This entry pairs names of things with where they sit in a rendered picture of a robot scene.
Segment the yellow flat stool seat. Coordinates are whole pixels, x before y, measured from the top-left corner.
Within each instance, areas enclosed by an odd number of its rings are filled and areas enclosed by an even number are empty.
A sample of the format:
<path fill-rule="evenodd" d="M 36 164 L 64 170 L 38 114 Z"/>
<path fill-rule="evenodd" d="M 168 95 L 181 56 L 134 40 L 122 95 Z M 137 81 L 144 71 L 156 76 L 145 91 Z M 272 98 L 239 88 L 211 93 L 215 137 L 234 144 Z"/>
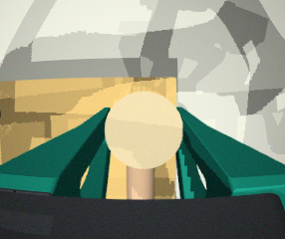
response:
<path fill-rule="evenodd" d="M 135 92 L 176 107 L 176 78 L 76 78 L 0 82 L 0 165 Z M 154 199 L 174 199 L 175 155 L 154 168 Z M 127 199 L 126 165 L 111 152 L 107 199 Z"/>

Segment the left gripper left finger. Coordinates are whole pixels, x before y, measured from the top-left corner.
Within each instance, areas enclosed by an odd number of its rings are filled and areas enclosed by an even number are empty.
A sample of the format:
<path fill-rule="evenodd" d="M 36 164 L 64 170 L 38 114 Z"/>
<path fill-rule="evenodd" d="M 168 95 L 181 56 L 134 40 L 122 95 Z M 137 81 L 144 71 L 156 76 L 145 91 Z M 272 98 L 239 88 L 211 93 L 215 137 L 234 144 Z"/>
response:
<path fill-rule="evenodd" d="M 110 110 L 105 107 L 77 127 L 1 164 L 0 187 L 106 199 L 111 151 L 105 123 Z"/>

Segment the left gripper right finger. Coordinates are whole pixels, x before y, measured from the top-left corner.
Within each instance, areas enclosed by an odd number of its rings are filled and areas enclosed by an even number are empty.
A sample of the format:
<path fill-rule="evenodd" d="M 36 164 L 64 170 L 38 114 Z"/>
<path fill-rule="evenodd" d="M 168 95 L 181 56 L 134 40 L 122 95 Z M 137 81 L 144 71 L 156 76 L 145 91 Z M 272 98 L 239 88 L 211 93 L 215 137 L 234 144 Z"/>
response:
<path fill-rule="evenodd" d="M 182 120 L 175 153 L 180 199 L 274 193 L 285 210 L 285 164 L 176 108 Z"/>

